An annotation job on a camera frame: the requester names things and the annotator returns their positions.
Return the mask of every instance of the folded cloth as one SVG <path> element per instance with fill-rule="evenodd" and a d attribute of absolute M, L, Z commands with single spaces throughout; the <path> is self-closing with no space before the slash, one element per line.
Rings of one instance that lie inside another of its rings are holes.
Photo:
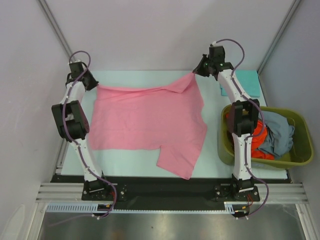
<path fill-rule="evenodd" d="M 255 70 L 236 70 L 236 78 L 241 86 L 251 97 L 260 97 L 260 83 L 258 73 Z M 226 90 L 220 85 L 221 95 L 228 96 Z"/>
<path fill-rule="evenodd" d="M 94 150 L 160 148 L 157 166 L 189 179 L 207 133 L 203 106 L 193 73 L 154 88 L 98 85 L 89 142 Z"/>
<path fill-rule="evenodd" d="M 294 145 L 292 136 L 295 127 L 289 125 L 287 119 L 278 113 L 263 111 L 263 116 L 268 134 L 258 150 L 274 155 L 275 159 L 281 158 Z"/>

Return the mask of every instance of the gray cloth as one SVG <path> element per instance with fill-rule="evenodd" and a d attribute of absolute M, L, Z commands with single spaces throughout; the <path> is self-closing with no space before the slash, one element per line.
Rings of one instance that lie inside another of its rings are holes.
<path fill-rule="evenodd" d="M 262 111 L 268 134 L 258 150 L 274 155 L 275 159 L 281 158 L 290 151 L 294 142 L 292 136 L 295 127 L 288 124 L 287 119 L 278 113 Z"/>

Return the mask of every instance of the shirt sleeve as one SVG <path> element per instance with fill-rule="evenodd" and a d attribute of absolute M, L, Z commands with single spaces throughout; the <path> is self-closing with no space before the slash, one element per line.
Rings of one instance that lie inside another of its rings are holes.
<path fill-rule="evenodd" d="M 156 165 L 188 180 L 192 176 L 201 148 L 201 146 L 192 143 L 161 145 Z"/>

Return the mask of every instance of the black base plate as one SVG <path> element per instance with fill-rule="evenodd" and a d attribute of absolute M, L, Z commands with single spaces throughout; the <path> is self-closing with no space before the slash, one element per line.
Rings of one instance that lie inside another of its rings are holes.
<path fill-rule="evenodd" d="M 117 192 L 117 202 L 126 201 L 127 198 L 127 187 L 124 184 L 118 184 L 114 186 Z M 88 186 L 86 184 L 83 185 L 82 190 L 82 201 L 113 201 L 114 193 L 113 189 L 110 186 L 105 186 L 105 188 L 101 190 L 97 190 L 94 192 L 89 192 Z"/>
<path fill-rule="evenodd" d="M 231 178 L 191 178 L 185 180 L 177 177 L 107 176 L 106 179 L 115 184 L 117 203 L 114 209 L 119 210 L 208 211 L 224 210 L 224 201 L 238 202 L 242 200 L 242 203 L 248 202 L 247 196 L 238 196 L 237 199 L 232 197 L 230 194 Z M 84 176 L 55 175 L 51 182 L 83 183 Z M 290 180 L 267 179 L 266 182 L 283 184 L 290 183 Z M 221 187 L 221 195 L 217 195 L 215 186 Z M 256 196 L 254 192 L 253 194 L 251 192 L 250 196 L 253 201 L 260 200 L 259 194 Z M 96 197 L 84 196 L 88 201 L 97 201 Z M 113 196 L 109 194 L 105 200 L 112 201 Z"/>
<path fill-rule="evenodd" d="M 214 187 L 215 200 L 217 202 L 247 202 L 248 195 L 254 202 L 260 201 L 258 187 L 254 186 L 253 190 L 233 193 L 230 185 L 216 185 Z"/>

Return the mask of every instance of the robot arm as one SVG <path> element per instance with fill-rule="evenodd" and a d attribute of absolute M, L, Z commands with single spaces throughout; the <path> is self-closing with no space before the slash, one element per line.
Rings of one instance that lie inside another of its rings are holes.
<path fill-rule="evenodd" d="M 252 135 L 257 127 L 259 112 L 248 101 L 250 96 L 242 88 L 237 77 L 232 76 L 234 68 L 230 62 L 225 62 L 225 55 L 223 46 L 210 45 L 209 55 L 202 55 L 201 62 L 193 72 L 203 77 L 214 76 L 224 87 L 231 101 L 227 128 L 232 133 L 234 142 L 232 183 L 234 193 L 237 194 L 254 189 L 254 179 L 248 171 L 251 171 L 252 142 L 252 138 L 248 136 Z M 252 101 L 259 106 L 257 99 Z"/>
<path fill-rule="evenodd" d="M 70 143 L 70 145 L 74 148 L 78 159 L 80 160 L 84 172 L 85 191 L 90 194 L 102 190 L 101 195 L 103 195 L 105 194 L 105 191 L 109 189 L 109 186 L 104 184 L 96 177 L 98 176 L 100 178 L 103 178 L 104 176 L 100 166 L 95 160 L 91 147 L 88 143 L 87 133 L 89 133 L 89 123 L 80 104 L 85 92 L 95 88 L 98 85 L 98 82 L 94 79 L 90 71 L 87 70 L 83 77 L 72 86 L 75 79 L 81 73 L 83 73 L 83 65 L 84 63 L 80 61 L 69 64 L 71 73 L 69 73 L 67 77 L 65 95 L 59 104 L 53 105 L 51 107 L 51 110 L 59 135 Z M 70 137 L 76 140 L 76 142 L 73 142 L 68 138 L 64 128 L 63 104 L 66 99 L 66 126 Z M 82 154 L 83 159 L 85 159 L 86 166 L 82 161 L 80 153 Z M 91 172 L 93 172 L 96 176 L 91 174 L 88 171 L 88 168 L 90 168 Z"/>

